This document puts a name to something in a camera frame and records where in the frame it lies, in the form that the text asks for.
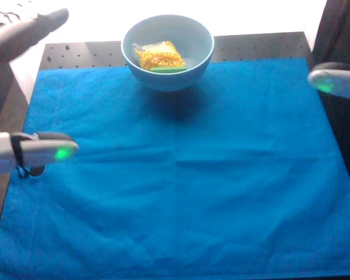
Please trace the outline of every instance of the white floor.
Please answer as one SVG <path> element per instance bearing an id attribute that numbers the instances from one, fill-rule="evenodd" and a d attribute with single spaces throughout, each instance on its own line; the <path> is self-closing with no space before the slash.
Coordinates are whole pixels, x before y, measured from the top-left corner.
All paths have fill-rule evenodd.
<path id="1" fill-rule="evenodd" d="M 8 11 L 18 8 L 26 13 L 42 13 L 69 9 L 69 20 L 64 26 L 10 63 L 28 102 L 46 43 L 121 40 L 136 22 L 173 13 L 199 20 L 215 36 L 303 31 L 312 49 L 325 4 L 326 0 L 0 0 L 1 9 Z"/>

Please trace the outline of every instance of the bowl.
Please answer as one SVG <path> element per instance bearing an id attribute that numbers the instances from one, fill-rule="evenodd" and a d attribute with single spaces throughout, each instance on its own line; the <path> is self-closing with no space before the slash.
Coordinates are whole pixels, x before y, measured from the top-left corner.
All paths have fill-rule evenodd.
<path id="1" fill-rule="evenodd" d="M 172 41 L 187 70 L 153 73 L 140 68 L 133 43 L 140 45 Z M 134 76 L 146 87 L 163 92 L 177 91 L 194 84 L 205 72 L 214 49 L 214 38 L 198 21 L 186 16 L 160 15 L 133 26 L 121 42 L 121 50 Z"/>

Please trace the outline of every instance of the blue cloth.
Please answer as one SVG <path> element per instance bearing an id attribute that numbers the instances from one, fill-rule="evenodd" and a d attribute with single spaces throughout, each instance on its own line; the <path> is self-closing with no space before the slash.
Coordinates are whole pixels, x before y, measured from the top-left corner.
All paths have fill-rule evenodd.
<path id="1" fill-rule="evenodd" d="M 211 64 L 180 93 L 41 71 L 24 131 L 80 152 L 10 178 L 0 279 L 350 275 L 350 179 L 304 59 Z"/>

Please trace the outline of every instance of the plastic bag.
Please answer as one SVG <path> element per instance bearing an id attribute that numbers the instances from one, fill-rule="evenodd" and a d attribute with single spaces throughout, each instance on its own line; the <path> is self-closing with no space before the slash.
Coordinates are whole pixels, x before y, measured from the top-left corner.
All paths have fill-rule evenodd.
<path id="1" fill-rule="evenodd" d="M 171 41 L 143 46 L 134 43 L 134 50 L 142 69 L 152 72 L 157 72 L 155 70 L 159 67 L 175 68 L 175 72 L 180 72 L 176 70 L 185 71 L 187 69 L 186 63 Z"/>

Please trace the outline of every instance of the black perforated table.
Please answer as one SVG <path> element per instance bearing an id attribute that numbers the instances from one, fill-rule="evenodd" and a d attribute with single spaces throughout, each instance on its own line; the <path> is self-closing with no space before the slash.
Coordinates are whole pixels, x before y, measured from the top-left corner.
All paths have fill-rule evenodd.
<path id="1" fill-rule="evenodd" d="M 217 36 L 212 61 L 283 57 L 305 57 L 309 68 L 313 67 L 312 53 L 303 32 Z M 45 46 L 40 70 L 124 65 L 119 41 L 58 43 Z M 350 101 L 322 93 L 320 97 L 350 175 Z M 21 131 L 27 107 L 22 93 L 9 92 L 0 115 L 0 131 Z M 0 176 L 0 212 L 8 180 L 9 176 Z"/>

